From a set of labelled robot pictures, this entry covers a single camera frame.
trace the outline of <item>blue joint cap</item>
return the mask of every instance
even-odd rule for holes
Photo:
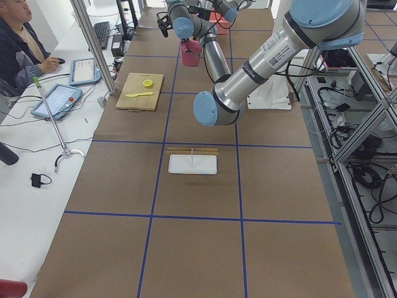
[[[238,11],[235,8],[231,8],[228,10],[228,12],[225,14],[225,19],[229,22],[229,23],[233,23],[234,20],[237,18],[238,15]]]
[[[218,108],[211,93],[200,92],[193,103],[193,113],[197,121],[205,126],[214,126],[218,120]]]
[[[193,22],[186,17],[177,17],[172,22],[172,27],[180,39],[189,38],[194,33]]]
[[[321,51],[325,50],[336,50],[338,48],[346,48],[346,47],[353,47],[354,45],[358,45],[364,36],[364,32],[345,37],[337,40],[332,40],[330,42],[321,42],[318,44],[318,49]]]
[[[307,28],[319,28],[342,17],[352,3],[353,0],[295,0],[290,13],[297,24]]]

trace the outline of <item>white desk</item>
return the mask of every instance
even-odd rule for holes
[[[87,49],[88,45],[81,29],[74,24],[51,54],[65,59],[66,63],[55,73],[48,74],[41,80],[45,77],[69,73],[72,60],[92,57],[92,53]],[[103,52],[108,65],[111,64],[113,57],[110,50]],[[42,86],[47,92],[55,83],[68,84],[68,82],[68,76],[59,77],[42,80]],[[81,88],[85,93],[90,87]],[[70,112],[64,119],[58,121],[64,141],[92,137],[103,112],[103,108],[97,103],[97,98],[106,94],[105,84],[100,81],[80,110]],[[39,93],[33,85],[27,88],[23,95],[39,96]],[[10,115],[20,117],[26,108],[36,105],[37,102],[29,102],[31,100],[35,98],[27,97],[18,101],[10,111]],[[2,125],[38,119],[29,111],[19,120],[7,116]],[[12,166],[0,162],[0,279],[26,282],[28,291],[25,297],[28,297],[84,158],[79,155],[63,158],[59,164],[59,172],[54,173],[55,159],[63,150],[53,125],[44,120],[13,127],[0,127],[0,140],[31,150],[58,145],[56,148],[38,153],[27,153],[12,148],[19,156],[19,161]],[[87,153],[90,144],[91,141],[77,142],[69,144],[68,148],[80,149]],[[32,173],[46,174],[52,178],[52,183],[40,189],[34,188],[30,184]]]

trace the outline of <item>person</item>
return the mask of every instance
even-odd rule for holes
[[[21,95],[34,76],[59,67],[29,24],[32,12],[26,0],[0,0],[0,93]]]

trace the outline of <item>dark jacket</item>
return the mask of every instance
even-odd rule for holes
[[[47,59],[50,53],[46,52],[42,43],[38,41],[32,26],[29,23],[24,25]],[[27,43],[1,17],[0,45],[0,93],[10,97],[21,95],[34,76],[43,75],[38,67],[40,62],[30,51]]]

